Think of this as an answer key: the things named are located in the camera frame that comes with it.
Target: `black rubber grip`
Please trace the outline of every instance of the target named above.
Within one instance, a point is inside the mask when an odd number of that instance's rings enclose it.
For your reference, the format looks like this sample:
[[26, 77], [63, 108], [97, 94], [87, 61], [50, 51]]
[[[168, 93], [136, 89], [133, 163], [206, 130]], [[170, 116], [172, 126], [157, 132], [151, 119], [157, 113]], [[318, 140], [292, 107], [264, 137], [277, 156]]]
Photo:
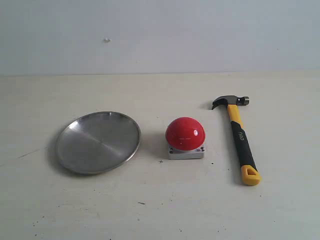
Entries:
[[235, 121], [231, 121], [231, 128], [240, 166], [250, 165], [257, 170], [245, 130], [243, 130], [240, 124]]

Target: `white wall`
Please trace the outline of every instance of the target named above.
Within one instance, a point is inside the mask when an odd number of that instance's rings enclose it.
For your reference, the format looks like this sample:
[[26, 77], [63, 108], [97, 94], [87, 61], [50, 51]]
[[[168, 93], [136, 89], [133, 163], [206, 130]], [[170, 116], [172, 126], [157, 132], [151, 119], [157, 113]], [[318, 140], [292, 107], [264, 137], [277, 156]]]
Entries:
[[315, 69], [319, 23], [318, 0], [0, 0], [0, 74]]

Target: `hammer head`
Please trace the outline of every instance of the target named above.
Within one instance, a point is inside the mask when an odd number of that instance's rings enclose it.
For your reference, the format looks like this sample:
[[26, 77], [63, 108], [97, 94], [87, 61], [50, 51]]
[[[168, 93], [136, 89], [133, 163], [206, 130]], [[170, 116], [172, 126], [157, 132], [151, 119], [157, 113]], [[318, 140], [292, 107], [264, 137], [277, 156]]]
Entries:
[[228, 104], [235, 104], [235, 105], [248, 105], [249, 104], [249, 97], [243, 96], [243, 97], [237, 97], [234, 95], [228, 95], [228, 96], [220, 96], [216, 100], [212, 102], [212, 109], [219, 105], [225, 105], [228, 106]]

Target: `hammer handle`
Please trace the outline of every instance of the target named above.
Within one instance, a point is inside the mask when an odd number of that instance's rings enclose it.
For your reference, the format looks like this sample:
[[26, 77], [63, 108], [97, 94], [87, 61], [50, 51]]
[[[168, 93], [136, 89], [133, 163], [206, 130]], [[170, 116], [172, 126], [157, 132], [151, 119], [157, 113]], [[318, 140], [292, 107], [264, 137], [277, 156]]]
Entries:
[[227, 109], [231, 120], [234, 144], [241, 167], [242, 181], [246, 185], [257, 185], [261, 180], [261, 176], [257, 171], [254, 158], [252, 157], [246, 132], [243, 130], [243, 123], [240, 118], [238, 107], [237, 105], [232, 104], [228, 105]]

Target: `printed logo on handle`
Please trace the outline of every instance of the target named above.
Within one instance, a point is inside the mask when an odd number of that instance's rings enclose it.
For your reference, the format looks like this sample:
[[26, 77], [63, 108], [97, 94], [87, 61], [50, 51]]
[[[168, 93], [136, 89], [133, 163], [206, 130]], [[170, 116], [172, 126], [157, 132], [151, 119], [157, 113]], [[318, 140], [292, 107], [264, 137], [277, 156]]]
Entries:
[[238, 134], [239, 134], [240, 140], [242, 140], [242, 141], [245, 140], [244, 134], [241, 131], [238, 131]]

